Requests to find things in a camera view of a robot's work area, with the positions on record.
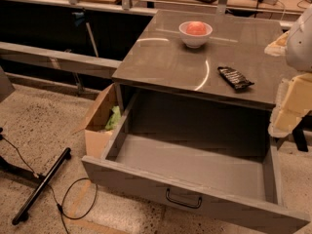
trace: terrazzo floor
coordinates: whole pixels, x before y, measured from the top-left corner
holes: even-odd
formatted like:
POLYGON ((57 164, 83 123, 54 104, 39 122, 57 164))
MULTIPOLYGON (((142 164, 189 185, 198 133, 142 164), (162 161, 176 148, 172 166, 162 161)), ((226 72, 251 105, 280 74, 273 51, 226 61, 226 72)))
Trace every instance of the terrazzo floor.
MULTIPOLYGON (((83 119, 97 92, 77 96, 76 88, 10 76, 15 91, 0 103, 0 127, 19 149, 32 169, 45 174, 65 147, 72 158, 65 161, 50 181, 56 199, 61 202, 67 188, 85 177, 81 158, 85 154, 84 134, 72 130, 83 119)), ((307 140, 312 137, 307 133, 307 140)), ((290 139, 279 150, 285 205, 312 215, 312 150, 299 152, 290 139)), ((0 155, 9 163, 27 167, 17 151, 0 141, 0 155)), ((29 219, 18 225, 11 221, 33 187, 24 180, 0 172, 0 233, 66 233, 53 197, 47 187, 29 210, 29 219)), ((130 234, 255 234, 256 231, 202 215, 165 207, 140 198, 123 195, 99 186, 96 204, 85 217, 65 220, 69 233, 130 234)), ((87 180, 75 184, 64 202, 72 216, 82 215, 92 204, 95 185, 87 180)), ((312 224, 297 233, 312 234, 312 224)))

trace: cabinet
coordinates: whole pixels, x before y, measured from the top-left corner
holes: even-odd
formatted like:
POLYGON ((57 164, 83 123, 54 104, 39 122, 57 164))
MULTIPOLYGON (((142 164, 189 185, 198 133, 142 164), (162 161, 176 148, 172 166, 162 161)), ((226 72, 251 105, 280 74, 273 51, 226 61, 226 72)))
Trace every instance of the cabinet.
POLYGON ((283 205, 277 149, 267 133, 280 80, 295 71, 264 53, 274 21, 160 11, 113 75, 125 105, 100 158, 83 157, 98 184, 265 233, 294 233, 309 215, 283 205), (186 48, 188 20, 214 32, 186 48), (235 92, 217 67, 255 84, 235 92), (127 88, 136 88, 129 96, 127 88))

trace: white bowl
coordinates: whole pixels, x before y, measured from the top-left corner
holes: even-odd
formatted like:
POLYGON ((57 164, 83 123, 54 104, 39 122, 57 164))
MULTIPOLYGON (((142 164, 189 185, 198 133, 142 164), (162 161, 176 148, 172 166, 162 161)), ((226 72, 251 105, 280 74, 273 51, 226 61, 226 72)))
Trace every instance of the white bowl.
POLYGON ((203 24, 205 25, 205 27, 207 29, 207 33, 205 35, 187 34, 186 28, 190 22, 192 22, 192 21, 186 21, 179 26, 179 28, 178 28, 179 35, 180 35, 183 43, 185 43, 187 47, 192 48, 192 49, 197 49, 208 41, 210 35, 213 32, 213 29, 210 25, 203 22, 203 24))

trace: drawer handle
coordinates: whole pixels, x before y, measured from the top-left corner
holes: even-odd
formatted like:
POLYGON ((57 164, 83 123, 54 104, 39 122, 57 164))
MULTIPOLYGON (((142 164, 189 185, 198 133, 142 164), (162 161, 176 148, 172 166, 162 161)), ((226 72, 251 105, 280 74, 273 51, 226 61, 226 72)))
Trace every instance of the drawer handle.
POLYGON ((177 204, 177 205, 180 205, 180 206, 183 206, 183 207, 188 207, 188 208, 192 208, 192 209, 199 209, 202 205, 202 197, 199 197, 198 198, 198 203, 197 205, 190 205, 190 204, 187 204, 187 203, 184 203, 184 202, 181 202, 179 200, 176 200, 176 199, 173 199, 170 197, 170 189, 168 188, 167 191, 166 191, 166 199, 171 202, 171 203, 174 203, 174 204, 177 204))

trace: gray countertop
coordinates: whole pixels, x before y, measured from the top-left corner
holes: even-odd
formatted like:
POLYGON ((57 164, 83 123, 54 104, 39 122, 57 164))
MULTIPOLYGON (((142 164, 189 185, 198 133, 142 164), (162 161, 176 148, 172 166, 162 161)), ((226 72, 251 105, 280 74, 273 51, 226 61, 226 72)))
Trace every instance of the gray countertop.
POLYGON ((268 19, 159 11, 113 75, 125 85, 272 109, 278 85, 297 71, 283 57, 271 57, 265 47, 282 34, 268 19), (189 20, 210 24, 213 33, 199 49, 181 41, 178 27, 189 20), (243 73, 254 85, 234 91, 218 74, 219 66, 243 73))

